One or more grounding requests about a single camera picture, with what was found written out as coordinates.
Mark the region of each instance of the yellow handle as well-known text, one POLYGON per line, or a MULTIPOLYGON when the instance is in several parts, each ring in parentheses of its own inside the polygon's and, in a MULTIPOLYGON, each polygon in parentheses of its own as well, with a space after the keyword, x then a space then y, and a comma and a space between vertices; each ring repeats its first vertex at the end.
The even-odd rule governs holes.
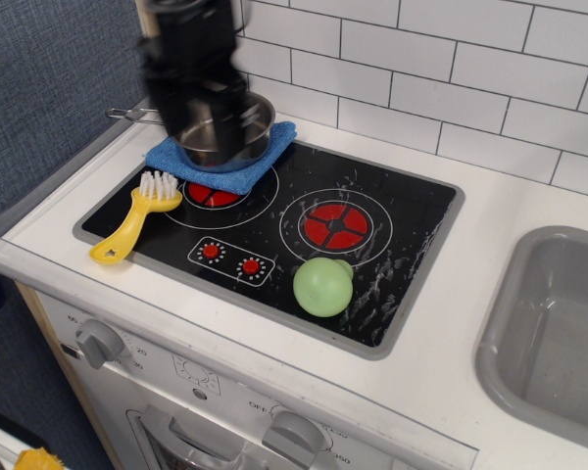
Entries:
POLYGON ((122 225, 108 238, 94 246, 89 251, 89 255, 102 264, 116 264, 122 261, 137 243, 148 212, 150 208, 147 203, 133 198, 130 211, 122 225))

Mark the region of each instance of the tile wall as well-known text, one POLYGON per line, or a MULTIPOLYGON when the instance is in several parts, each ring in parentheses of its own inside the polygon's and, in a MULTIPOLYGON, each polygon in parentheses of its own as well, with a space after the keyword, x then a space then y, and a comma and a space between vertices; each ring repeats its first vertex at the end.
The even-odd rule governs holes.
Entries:
POLYGON ((588 0, 244 2, 278 111, 588 194, 588 0))

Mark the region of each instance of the toy sink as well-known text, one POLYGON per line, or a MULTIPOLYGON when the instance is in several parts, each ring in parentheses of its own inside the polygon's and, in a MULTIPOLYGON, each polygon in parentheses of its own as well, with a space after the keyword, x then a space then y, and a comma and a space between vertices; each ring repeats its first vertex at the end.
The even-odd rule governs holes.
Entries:
POLYGON ((543 227, 518 242, 476 371, 506 412, 588 447, 588 232, 543 227))

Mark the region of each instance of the small red dot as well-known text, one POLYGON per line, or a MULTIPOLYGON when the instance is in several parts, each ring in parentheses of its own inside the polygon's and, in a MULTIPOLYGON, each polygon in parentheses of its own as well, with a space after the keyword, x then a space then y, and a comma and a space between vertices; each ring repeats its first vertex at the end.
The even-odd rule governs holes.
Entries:
POLYGON ((247 259, 242 264, 242 270, 248 275, 257 274, 259 272, 259 263, 254 259, 247 259))
POLYGON ((205 248, 203 248, 203 255, 205 256, 206 259, 217 258, 219 254, 220 254, 220 248, 218 248, 214 244, 207 245, 205 248))

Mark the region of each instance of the yellow object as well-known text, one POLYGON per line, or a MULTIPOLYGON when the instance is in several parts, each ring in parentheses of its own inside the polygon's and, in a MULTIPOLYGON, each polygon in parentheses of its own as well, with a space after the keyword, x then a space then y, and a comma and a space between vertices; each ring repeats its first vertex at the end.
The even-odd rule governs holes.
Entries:
POLYGON ((32 448, 20 454, 13 470, 63 470, 63 462, 45 448, 32 448))
POLYGON ((133 189, 130 197, 132 205, 122 225, 89 251, 89 255, 102 264, 115 264, 128 256, 137 243, 146 215, 150 212, 168 212, 176 209, 183 199, 176 189, 171 199, 161 201, 157 199, 156 192, 154 197, 142 196, 139 188, 133 189))

